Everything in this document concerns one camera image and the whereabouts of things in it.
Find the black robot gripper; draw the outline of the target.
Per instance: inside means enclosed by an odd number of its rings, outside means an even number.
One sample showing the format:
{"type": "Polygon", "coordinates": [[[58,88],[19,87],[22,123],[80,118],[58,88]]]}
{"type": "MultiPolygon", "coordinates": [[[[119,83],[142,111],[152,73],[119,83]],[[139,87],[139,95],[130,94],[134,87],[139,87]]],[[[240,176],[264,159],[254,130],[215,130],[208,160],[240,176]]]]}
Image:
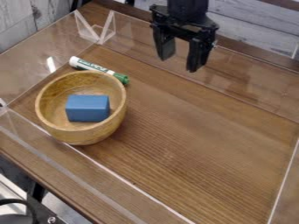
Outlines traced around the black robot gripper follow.
{"type": "Polygon", "coordinates": [[[208,18],[210,0],[167,0],[167,5],[152,4],[151,28],[160,60],[175,54],[175,38],[190,42],[186,69],[195,73],[208,61],[219,25],[208,18]]]}

